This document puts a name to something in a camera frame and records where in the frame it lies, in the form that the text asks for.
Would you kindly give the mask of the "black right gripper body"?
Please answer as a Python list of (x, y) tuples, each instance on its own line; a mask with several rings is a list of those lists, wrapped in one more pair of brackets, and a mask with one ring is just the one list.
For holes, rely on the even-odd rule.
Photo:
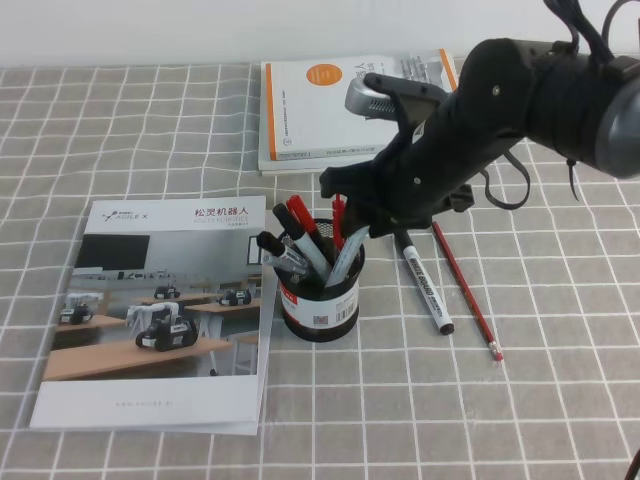
[(416, 142), (390, 146), (371, 161), (326, 169), (320, 193), (347, 198), (341, 221), (347, 236), (365, 226), (374, 238), (424, 228), (445, 197), (497, 158), (498, 137), (457, 105), (442, 104)]

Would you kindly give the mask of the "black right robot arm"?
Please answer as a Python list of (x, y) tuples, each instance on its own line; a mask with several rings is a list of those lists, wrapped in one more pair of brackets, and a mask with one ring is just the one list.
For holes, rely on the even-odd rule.
[(423, 229), (474, 203), (470, 180), (522, 139), (617, 179), (639, 173), (639, 63), (597, 63), (548, 42), (492, 39), (467, 57), (455, 91), (369, 74), (389, 96), (398, 134), (370, 161), (328, 168), (321, 194), (341, 195), (344, 235)]

